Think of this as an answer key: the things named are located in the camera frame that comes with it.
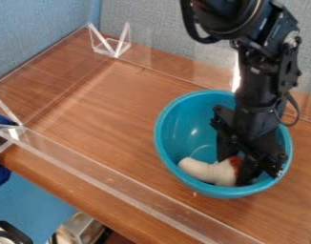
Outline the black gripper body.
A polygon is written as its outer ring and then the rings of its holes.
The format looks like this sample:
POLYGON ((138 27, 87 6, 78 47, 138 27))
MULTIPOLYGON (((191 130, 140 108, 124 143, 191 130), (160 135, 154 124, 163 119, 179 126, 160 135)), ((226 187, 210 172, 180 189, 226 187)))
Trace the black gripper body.
POLYGON ((283 174, 283 164, 289 160, 287 152, 278 142, 277 130, 253 139, 242 135, 242 129, 235 128, 235 112, 222 105, 213 107, 211 125, 217 131, 223 130, 239 137, 239 148, 245 156, 251 155, 261 161, 263 173, 273 178, 283 174))

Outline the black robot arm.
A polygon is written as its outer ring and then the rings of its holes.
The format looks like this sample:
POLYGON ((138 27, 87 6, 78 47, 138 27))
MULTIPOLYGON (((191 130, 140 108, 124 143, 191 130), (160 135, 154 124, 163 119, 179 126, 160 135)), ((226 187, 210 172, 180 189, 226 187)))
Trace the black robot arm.
POLYGON ((245 154, 237 177, 243 186, 261 173, 281 176, 289 160, 277 131, 286 125, 286 105, 297 103, 290 89, 302 76, 298 20, 277 0, 180 0, 180 6, 191 39, 227 40, 239 53, 237 106, 215 106, 211 124, 218 159, 245 154))

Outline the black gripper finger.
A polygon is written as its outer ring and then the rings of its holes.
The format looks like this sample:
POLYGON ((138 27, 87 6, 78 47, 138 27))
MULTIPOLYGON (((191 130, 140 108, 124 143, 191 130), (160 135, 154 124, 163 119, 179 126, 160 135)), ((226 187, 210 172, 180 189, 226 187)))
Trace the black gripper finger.
POLYGON ((231 156, 242 156, 239 137, 223 130, 217 132, 217 159, 219 162, 231 156))
POLYGON ((237 180, 238 186, 247 186, 251 184, 254 178, 257 178, 263 172, 261 161, 251 155, 247 155, 241 163, 239 175, 237 180))

